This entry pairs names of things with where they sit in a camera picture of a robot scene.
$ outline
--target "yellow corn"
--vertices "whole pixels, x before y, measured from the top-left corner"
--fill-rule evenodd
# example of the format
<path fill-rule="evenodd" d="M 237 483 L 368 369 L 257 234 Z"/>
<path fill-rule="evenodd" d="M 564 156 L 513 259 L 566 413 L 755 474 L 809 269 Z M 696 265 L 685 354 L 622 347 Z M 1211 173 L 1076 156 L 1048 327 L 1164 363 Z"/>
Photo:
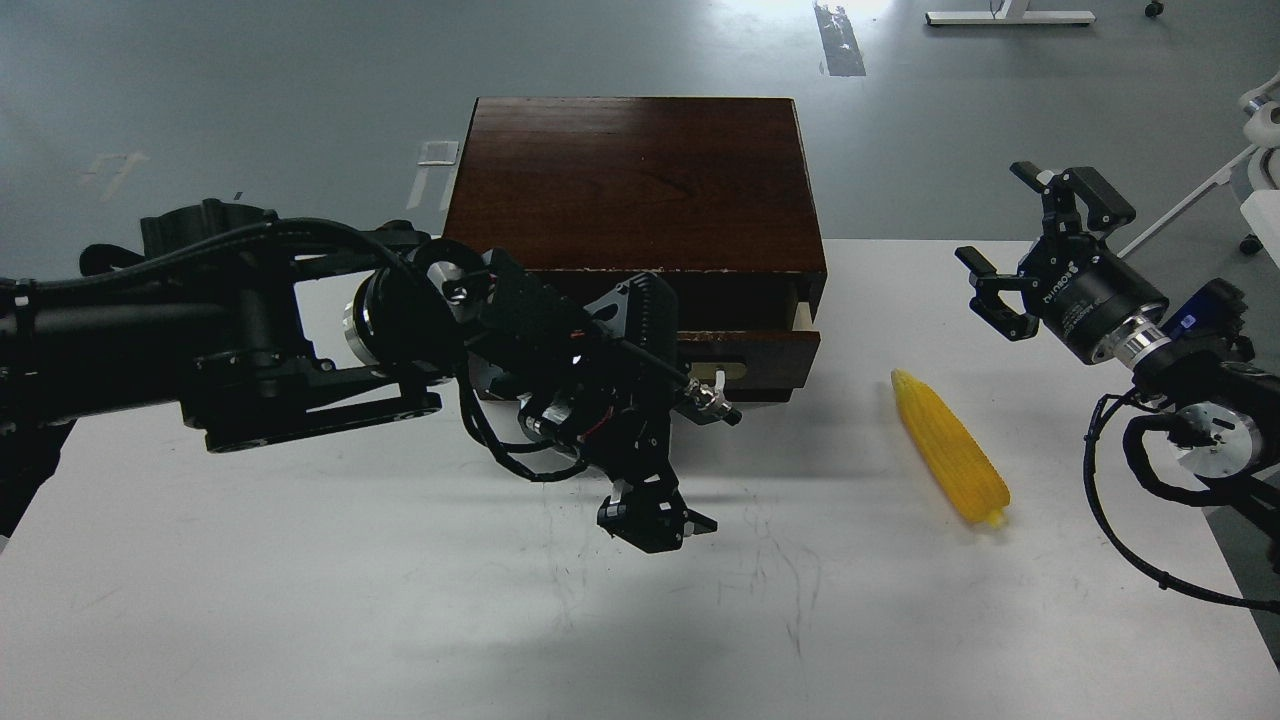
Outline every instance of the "yellow corn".
<path fill-rule="evenodd" d="M 951 505 L 970 523 L 1002 525 L 1009 488 L 973 436 L 933 388 L 906 370 L 893 370 L 891 375 L 902 424 Z"/>

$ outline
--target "table surface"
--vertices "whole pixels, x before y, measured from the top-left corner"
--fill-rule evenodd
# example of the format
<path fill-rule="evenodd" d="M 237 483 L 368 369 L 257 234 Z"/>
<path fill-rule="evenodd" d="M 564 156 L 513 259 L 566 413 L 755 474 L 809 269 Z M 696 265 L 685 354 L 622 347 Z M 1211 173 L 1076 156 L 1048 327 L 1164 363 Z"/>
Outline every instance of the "table surface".
<path fill-rule="evenodd" d="M 0 552 L 0 716 L 1275 716 L 1249 615 L 1161 592 L 1089 515 L 1079 438 L 1123 368 L 1004 342 L 952 243 L 826 250 L 808 387 L 737 428 L 676 424 L 682 489 L 721 523 L 676 553 L 600 532 L 600 479 L 506 475 L 448 396 L 228 456 L 174 406 L 83 420 Z M 300 291 L 335 359 L 349 291 Z M 897 366 L 1002 471 L 1004 529 L 964 524 L 927 474 Z M 1202 514 L 1137 488 L 1117 436 L 1100 464 L 1134 550 L 1235 589 Z"/>

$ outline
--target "wooden box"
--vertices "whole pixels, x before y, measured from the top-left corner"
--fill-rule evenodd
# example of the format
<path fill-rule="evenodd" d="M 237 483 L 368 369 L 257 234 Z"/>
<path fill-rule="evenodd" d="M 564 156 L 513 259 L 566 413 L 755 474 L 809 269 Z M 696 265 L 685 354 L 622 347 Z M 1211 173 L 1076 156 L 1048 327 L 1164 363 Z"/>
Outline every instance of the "wooden box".
<path fill-rule="evenodd" d="M 804 386 L 827 265 L 791 100 L 483 97 L 457 172 L 445 237 L 584 304 L 657 272 L 695 374 L 740 401 Z"/>

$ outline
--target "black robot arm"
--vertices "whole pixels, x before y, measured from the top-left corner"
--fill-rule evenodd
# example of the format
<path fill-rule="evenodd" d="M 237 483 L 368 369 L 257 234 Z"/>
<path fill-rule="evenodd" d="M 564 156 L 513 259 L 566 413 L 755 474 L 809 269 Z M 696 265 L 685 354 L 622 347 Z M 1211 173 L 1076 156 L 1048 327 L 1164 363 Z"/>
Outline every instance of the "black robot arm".
<path fill-rule="evenodd" d="M 1243 293 L 1213 279 L 1166 318 L 1169 300 L 1106 246 L 1106 237 L 1130 223 L 1134 210 L 1097 170 L 1042 172 L 1030 163 L 1010 169 L 1041 195 L 1042 234 L 1014 275 L 998 274 L 973 247 L 956 250 L 975 290 L 970 306 L 1009 340 L 1032 337 L 1043 323 L 1082 363 L 1115 359 L 1129 368 L 1134 389 L 1116 400 L 1152 413 L 1134 418 L 1125 432 L 1125 455 L 1142 486 L 1175 502 L 1235 507 L 1272 539 L 1275 561 L 1280 492 L 1254 475 L 1280 462 L 1280 378 L 1249 364 L 1253 346 L 1240 334 Z M 1088 209 L 1083 225 L 1076 199 Z M 1004 291 L 1021 293 L 1023 313 L 998 299 Z M 1094 514 L 1110 534 L 1092 491 L 1092 457 L 1117 405 L 1107 411 L 1102 405 L 1085 436 L 1085 480 Z M 1187 491 L 1156 477 L 1142 445 L 1149 432 L 1166 433 L 1204 489 Z M 1280 611 L 1276 603 L 1236 602 L 1157 575 L 1112 541 L 1162 587 Z"/>
<path fill-rule="evenodd" d="M 503 466 L 535 480 L 604 469 L 611 533 L 654 552 L 714 529 L 680 498 L 669 413 L 703 424 L 740 414 L 677 368 L 660 278 L 637 275 L 584 309 L 500 250 L 480 256 L 406 222 L 362 232 L 215 200 L 143 219 L 142 234 L 143 255 L 87 249 L 82 279 L 0 281 L 4 534 L 77 418 L 177 400 L 225 452 L 434 413 L 429 388 L 451 378 L 468 434 Z M 367 270 L 344 323 L 365 365 L 339 369 L 305 337 L 293 284 Z M 472 370 L 481 389 L 524 398 L 530 443 L 498 441 Z M 330 407 L 385 386 L 398 396 Z M 540 474 L 511 456 L 549 447 L 573 465 Z"/>

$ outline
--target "gray floor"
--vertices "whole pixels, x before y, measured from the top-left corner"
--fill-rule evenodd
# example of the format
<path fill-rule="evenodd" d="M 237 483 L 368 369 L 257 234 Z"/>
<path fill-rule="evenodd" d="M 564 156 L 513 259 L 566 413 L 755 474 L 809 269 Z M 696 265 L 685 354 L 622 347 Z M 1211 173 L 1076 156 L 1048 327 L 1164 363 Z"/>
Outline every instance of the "gray floor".
<path fill-rule="evenodd" d="M 406 210 L 419 149 L 463 140 L 481 95 L 795 97 L 828 238 L 1029 241 L 1037 199 L 1005 169 L 1021 159 L 1097 167 L 1144 227 L 1244 147 L 1235 99 L 1280 64 L 1274 0 L 1144 4 L 1033 3 L 1092 9 L 1088 28 L 928 28 L 925 10 L 986 4 L 845 0 L 867 74 L 832 77 L 806 0 L 5 3 L 0 274 L 69 277 L 83 245 L 140 247 L 137 218 L 237 192 L 438 231 L 443 174 Z M 113 187 L 115 155 L 134 164 Z M 1235 252 L 1245 232 L 1219 191 L 1134 263 L 1175 302 L 1242 286 L 1280 369 L 1277 270 Z M 1242 537 L 1229 556 L 1261 552 Z"/>

